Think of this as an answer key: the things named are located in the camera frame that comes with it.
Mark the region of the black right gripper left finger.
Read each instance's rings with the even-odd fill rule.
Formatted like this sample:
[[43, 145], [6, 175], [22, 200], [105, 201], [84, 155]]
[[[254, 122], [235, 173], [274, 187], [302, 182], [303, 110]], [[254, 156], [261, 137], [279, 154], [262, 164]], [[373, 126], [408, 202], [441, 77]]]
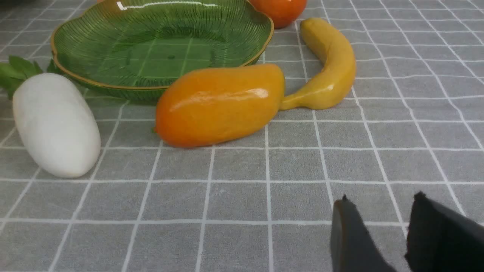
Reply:
[[334, 272], [394, 272], [375, 245], [356, 205], [346, 196], [334, 202], [330, 236]]

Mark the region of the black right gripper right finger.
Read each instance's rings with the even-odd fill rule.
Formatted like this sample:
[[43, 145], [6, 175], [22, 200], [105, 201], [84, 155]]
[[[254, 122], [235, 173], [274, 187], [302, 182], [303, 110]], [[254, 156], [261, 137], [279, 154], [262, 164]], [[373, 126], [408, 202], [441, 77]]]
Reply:
[[482, 272], [483, 226], [418, 192], [410, 212], [405, 259], [413, 272]]

